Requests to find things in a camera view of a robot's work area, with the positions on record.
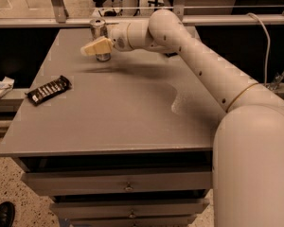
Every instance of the gray table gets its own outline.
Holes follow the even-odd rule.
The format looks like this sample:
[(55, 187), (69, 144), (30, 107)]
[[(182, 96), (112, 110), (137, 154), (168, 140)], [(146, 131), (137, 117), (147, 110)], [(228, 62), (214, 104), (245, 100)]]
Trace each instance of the gray table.
[[(135, 191), (139, 194), (210, 188), (210, 166), (208, 168), (201, 164), (197, 167), (198, 171), (195, 166), (183, 167), (179, 164), (185, 154), (196, 156), (194, 152), (207, 152), (205, 155), (209, 155), (207, 160), (210, 161), (213, 137), (224, 116), (214, 98), (178, 56), (168, 58), (144, 50), (123, 53), (114, 51), (112, 59), (103, 63), (95, 57), (83, 57), (80, 54), (80, 48), (90, 40), (88, 29), (62, 29), (59, 32), (31, 89), (59, 75), (70, 79), (72, 89), (38, 107), (25, 99), (0, 146), (0, 156), (12, 157), (27, 173), (24, 182), (38, 194), (52, 197), (56, 202), (52, 209), (70, 207), (70, 211), (64, 214), (58, 212), (61, 218), (73, 218), (74, 223), (88, 223), (86, 217), (80, 214), (82, 208), (92, 211), (98, 199), (89, 203), (80, 203), (78, 200), (72, 205), (74, 203), (58, 201), (61, 198), (57, 196), (102, 196), (108, 193), (120, 194), (121, 190), (126, 189), (126, 186), (121, 190), (107, 187), (104, 184), (107, 182), (101, 180), (103, 176), (106, 180), (109, 178), (109, 181), (116, 178), (114, 183), (123, 181), (125, 184), (130, 184), (129, 180), (133, 183), (137, 176), (141, 177), (139, 181), (146, 181), (148, 185), (137, 187)], [(182, 155), (169, 166), (170, 156), (179, 153)], [(151, 164), (141, 160), (148, 156), (154, 156)], [(72, 168), (72, 164), (69, 168), (65, 167), (67, 161), (73, 163), (72, 159), (75, 159), (84, 162), (86, 157), (91, 157), (93, 161), (102, 159), (104, 162), (118, 163), (113, 164), (113, 169), (108, 169), (102, 160), (99, 160), (97, 167), (96, 163), (88, 165), (87, 170), (82, 170), (82, 167)], [(160, 164), (155, 164), (156, 159), (161, 159)], [(133, 161), (141, 165), (131, 167)], [(164, 179), (168, 176), (170, 185), (169, 181), (164, 186), (160, 184), (162, 174), (167, 174)], [(173, 184), (172, 179), (179, 176), (180, 182)], [(188, 179), (190, 182), (185, 183), (187, 178), (193, 176), (199, 181)], [(86, 185), (86, 181), (95, 187)], [(57, 182), (67, 183), (67, 187), (62, 190)], [(126, 200), (134, 201), (136, 206), (145, 206), (146, 203), (141, 203), (145, 197), (139, 198)], [(189, 201), (191, 204), (197, 206), (200, 203), (192, 199), (193, 202)], [(114, 202), (119, 201), (108, 201), (107, 206), (114, 205)], [(125, 205), (130, 209), (133, 203)], [(76, 212), (76, 207), (79, 209), (78, 214), (68, 217)], [(162, 217), (162, 214), (158, 214), (157, 218), (149, 218), (145, 214), (142, 219), (146, 220), (141, 220), (139, 225), (149, 226), (162, 221), (181, 224), (179, 216), (190, 219), (188, 213), (180, 214), (167, 214), (172, 216), (172, 222), (166, 220), (169, 219), (166, 215)], [(107, 218), (105, 215), (96, 215), (97, 222), (89, 221), (93, 226), (103, 226), (103, 222), (98, 220), (104, 217)], [(109, 218), (111, 222), (105, 224), (124, 226), (120, 218), (119, 215), (112, 216)], [(138, 218), (126, 224), (131, 226), (137, 221)]]

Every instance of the drawer handle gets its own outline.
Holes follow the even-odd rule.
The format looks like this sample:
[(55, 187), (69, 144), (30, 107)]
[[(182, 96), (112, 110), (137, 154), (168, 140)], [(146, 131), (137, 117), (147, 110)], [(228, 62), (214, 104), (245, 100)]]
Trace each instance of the drawer handle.
[(125, 192), (130, 193), (133, 192), (133, 187), (130, 183), (127, 183), (127, 186), (124, 187)]
[(129, 218), (131, 218), (131, 219), (136, 218), (136, 215), (134, 214), (133, 210), (132, 210), (132, 212), (129, 214)]

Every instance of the floor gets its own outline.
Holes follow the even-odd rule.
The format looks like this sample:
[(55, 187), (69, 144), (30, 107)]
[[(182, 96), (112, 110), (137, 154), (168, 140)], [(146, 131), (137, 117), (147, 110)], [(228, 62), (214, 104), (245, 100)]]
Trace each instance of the floor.
[[(50, 0), (0, 0), (0, 18), (14, 17), (54, 17)], [(85, 17), (91, 15), (90, 0), (65, 0), (66, 6), (71, 7), (72, 17)], [(7, 129), (9, 122), (0, 120), (0, 135)], [(0, 203), (11, 201), (16, 207), (16, 216), (13, 227), (59, 227), (57, 217), (49, 211), (51, 199), (41, 198), (21, 182), (22, 169), (10, 158), (0, 158)], [(213, 200), (212, 191), (207, 195), (210, 205), (189, 227), (213, 227)]]

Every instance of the black object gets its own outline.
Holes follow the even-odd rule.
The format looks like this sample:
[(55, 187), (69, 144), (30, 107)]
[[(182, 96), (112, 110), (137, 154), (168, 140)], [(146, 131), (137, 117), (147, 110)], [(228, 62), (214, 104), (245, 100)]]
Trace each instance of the black object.
[(0, 227), (11, 227), (15, 218), (15, 206), (10, 201), (0, 204)]
[(236, 0), (232, 14), (281, 14), (283, 10), (284, 0)]
[(176, 52), (173, 52), (173, 53), (166, 53), (165, 55), (166, 55), (168, 58), (170, 58), (170, 57), (174, 57), (174, 56), (178, 55), (178, 53), (176, 53)]
[(42, 102), (65, 92), (70, 87), (70, 81), (66, 77), (60, 76), (58, 79), (50, 81), (47, 84), (30, 91), (27, 93), (27, 97), (34, 105), (37, 106)]
[(0, 80), (14, 79), (13, 88), (29, 88), (59, 28), (0, 28)]
[[(284, 25), (266, 25), (271, 37), (267, 82), (284, 71)], [(262, 83), (267, 39), (256, 26), (197, 26), (201, 41)]]
[(105, 16), (105, 17), (116, 17), (116, 16), (117, 16), (117, 13), (115, 12), (115, 10), (106, 11), (106, 12), (104, 12), (104, 16)]

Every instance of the drawer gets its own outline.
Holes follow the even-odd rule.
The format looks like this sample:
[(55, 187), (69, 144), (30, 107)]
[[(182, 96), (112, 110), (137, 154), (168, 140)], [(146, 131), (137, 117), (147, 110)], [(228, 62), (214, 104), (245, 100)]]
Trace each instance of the drawer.
[(212, 151), (136, 152), (103, 155), (69, 155), (21, 157), (19, 165), (25, 172), (66, 172), (86, 170), (173, 168), (210, 166)]
[(212, 173), (209, 168), (26, 173), (22, 181), (40, 196), (66, 196), (210, 189)]
[(137, 218), (137, 219), (70, 219), (74, 225), (91, 227), (156, 227), (156, 226), (183, 226), (195, 220), (195, 216), (162, 217), (162, 218)]
[(208, 200), (99, 201), (53, 203), (50, 209), (59, 218), (146, 218), (201, 214)]

